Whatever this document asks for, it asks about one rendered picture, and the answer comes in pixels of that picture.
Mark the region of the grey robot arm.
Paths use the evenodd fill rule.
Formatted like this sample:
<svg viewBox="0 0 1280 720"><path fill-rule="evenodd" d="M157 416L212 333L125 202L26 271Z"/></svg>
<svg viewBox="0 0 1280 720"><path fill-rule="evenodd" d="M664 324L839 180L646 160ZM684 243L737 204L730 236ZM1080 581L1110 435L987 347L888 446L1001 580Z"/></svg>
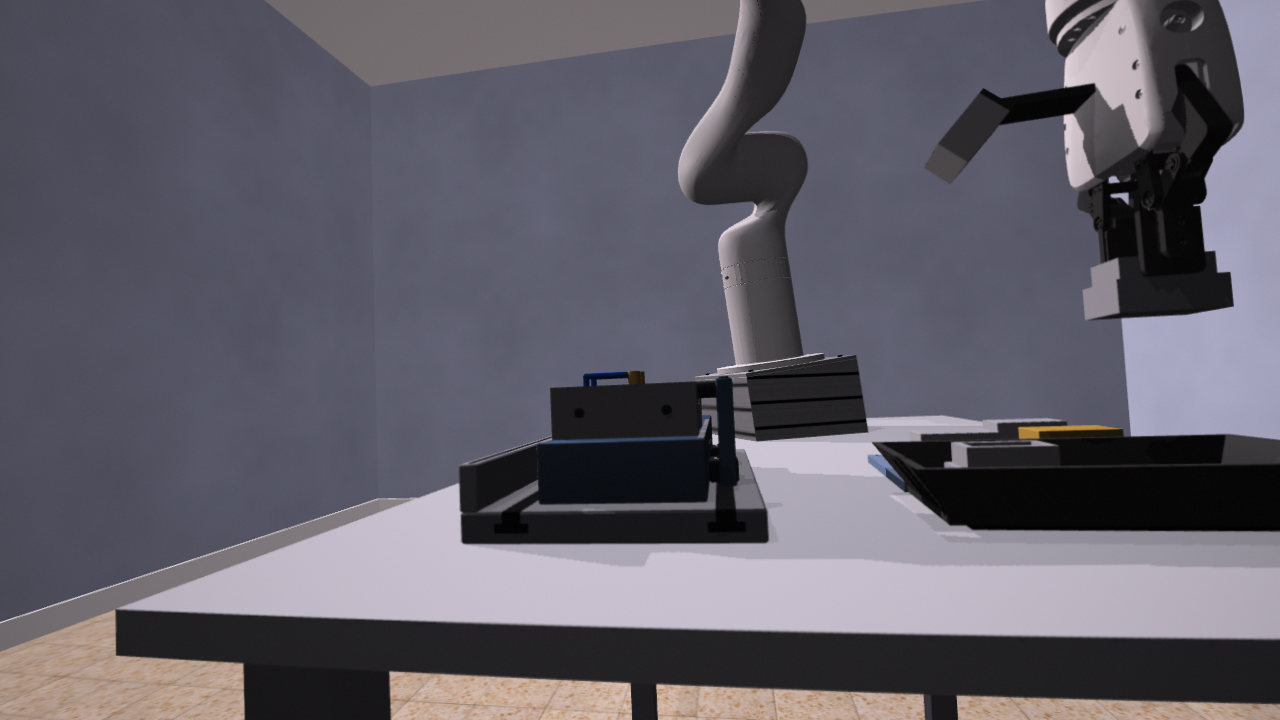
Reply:
<svg viewBox="0 0 1280 720"><path fill-rule="evenodd" d="M678 184L692 202L754 202L753 215L718 243L736 363L718 374L826 359L803 355L785 241L788 209L806 178L806 152L794 135L748 132L788 87L805 29L801 0L740 0L724 86L678 160ZM982 88L924 168L951 184L998 126L1074 114L1094 92L1094 83L1012 97Z"/></svg>

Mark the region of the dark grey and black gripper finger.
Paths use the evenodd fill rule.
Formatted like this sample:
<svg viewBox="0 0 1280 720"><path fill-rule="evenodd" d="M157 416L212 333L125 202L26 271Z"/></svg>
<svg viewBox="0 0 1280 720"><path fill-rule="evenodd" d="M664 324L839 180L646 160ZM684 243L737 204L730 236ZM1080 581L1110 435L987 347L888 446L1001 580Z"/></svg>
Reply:
<svg viewBox="0 0 1280 720"><path fill-rule="evenodd" d="M1172 105L1185 131L1176 152L1151 150L1134 161L1142 206L1137 211L1137 247L1142 275L1178 275L1206 268L1201 206L1204 177L1233 120L1187 64L1175 67L1178 97ZM1162 170L1160 176L1160 170Z"/></svg>
<svg viewBox="0 0 1280 720"><path fill-rule="evenodd" d="M1111 197L1111 193L1128 193L1128 204L1120 197ZM1130 174L1130 181L1108 183L1106 179L1092 190L1079 192L1076 208L1093 218L1100 236L1101 264L1115 258L1138 256L1134 213L1148 209L1140 202L1137 173Z"/></svg>

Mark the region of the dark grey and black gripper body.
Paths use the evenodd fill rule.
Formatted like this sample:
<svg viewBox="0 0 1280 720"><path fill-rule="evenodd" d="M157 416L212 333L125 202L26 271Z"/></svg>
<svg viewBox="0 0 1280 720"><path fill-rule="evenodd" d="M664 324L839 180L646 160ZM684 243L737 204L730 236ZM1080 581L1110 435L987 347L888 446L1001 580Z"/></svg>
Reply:
<svg viewBox="0 0 1280 720"><path fill-rule="evenodd" d="M1102 0L1064 26L1057 49L1066 56L1064 88L1096 88L1064 115L1068 176L1079 192L1111 176L1130 181L1134 161L1151 150L1176 152L1185 135L1171 111L1178 64L1190 67L1233 120L1225 143L1244 124L1236 56L1219 0Z"/></svg>

